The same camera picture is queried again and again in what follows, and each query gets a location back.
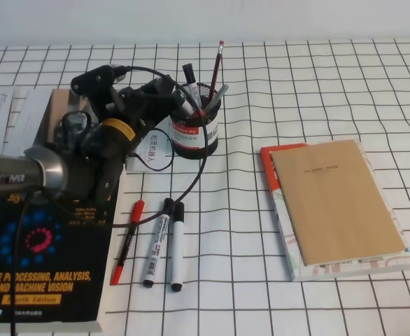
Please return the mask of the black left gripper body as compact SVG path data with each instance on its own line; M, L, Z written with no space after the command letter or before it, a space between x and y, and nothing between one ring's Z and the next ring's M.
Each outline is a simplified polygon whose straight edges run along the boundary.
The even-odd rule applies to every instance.
M126 87L113 98L118 102L108 103L104 118L123 121L136 135L149 133L176 108L174 84L165 78L156 78L137 89Z

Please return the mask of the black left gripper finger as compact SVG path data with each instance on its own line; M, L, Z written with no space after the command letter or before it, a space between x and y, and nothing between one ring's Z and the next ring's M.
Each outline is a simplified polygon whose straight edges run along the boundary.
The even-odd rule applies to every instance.
M179 113L186 113L187 112L187 101L183 97L180 91L173 92L174 102Z

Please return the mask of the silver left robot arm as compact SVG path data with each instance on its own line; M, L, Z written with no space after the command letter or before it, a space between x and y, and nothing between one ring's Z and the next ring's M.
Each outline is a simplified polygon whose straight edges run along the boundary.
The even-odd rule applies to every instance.
M87 125L73 145L45 143L19 157L0 155L0 195L48 193L102 204L113 192L127 158L176 107L168 75L137 89L113 88L113 75L83 74L71 89L88 99L99 124Z

